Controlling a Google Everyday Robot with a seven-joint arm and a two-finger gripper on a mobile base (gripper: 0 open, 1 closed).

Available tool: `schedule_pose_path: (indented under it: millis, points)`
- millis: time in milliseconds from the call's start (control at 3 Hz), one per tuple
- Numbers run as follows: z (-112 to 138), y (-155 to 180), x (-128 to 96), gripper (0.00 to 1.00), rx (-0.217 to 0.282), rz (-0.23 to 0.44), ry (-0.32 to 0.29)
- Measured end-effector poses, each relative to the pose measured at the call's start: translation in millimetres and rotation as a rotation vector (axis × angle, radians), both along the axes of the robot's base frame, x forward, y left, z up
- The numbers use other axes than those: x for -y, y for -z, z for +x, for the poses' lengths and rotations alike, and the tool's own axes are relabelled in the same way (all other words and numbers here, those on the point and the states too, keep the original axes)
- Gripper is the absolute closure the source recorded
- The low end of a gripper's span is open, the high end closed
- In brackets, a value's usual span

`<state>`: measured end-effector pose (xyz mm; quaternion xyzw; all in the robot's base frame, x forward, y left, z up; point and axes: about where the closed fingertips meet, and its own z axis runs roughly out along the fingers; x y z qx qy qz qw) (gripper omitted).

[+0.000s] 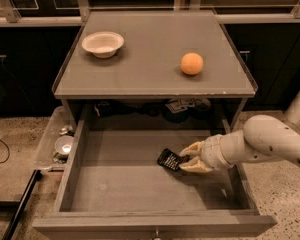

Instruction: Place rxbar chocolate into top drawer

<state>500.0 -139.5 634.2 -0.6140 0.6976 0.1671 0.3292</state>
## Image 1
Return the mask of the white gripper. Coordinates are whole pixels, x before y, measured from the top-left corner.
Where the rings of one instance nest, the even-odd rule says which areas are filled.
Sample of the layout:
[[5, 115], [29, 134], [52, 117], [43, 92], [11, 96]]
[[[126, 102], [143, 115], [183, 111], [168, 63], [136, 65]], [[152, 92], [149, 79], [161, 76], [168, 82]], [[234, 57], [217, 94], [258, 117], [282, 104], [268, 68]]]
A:
[[179, 167], [189, 173], [205, 174], [211, 172], [212, 169], [228, 169], [232, 165], [224, 158], [221, 152], [221, 138], [218, 134], [210, 136], [203, 142], [197, 141], [186, 147], [180, 152], [180, 156], [195, 157], [201, 154], [201, 159], [195, 157], [186, 163], [182, 163]]

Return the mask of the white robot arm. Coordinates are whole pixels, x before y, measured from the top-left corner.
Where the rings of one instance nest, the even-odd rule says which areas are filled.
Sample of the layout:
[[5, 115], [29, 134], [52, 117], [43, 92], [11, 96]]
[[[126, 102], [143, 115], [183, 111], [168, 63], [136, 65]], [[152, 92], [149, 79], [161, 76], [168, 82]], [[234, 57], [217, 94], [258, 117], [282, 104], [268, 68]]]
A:
[[280, 120], [257, 115], [249, 118], [242, 130], [214, 135], [180, 152], [190, 156], [180, 168], [187, 172], [208, 173], [231, 168], [238, 163], [286, 160], [300, 168], [300, 135]]

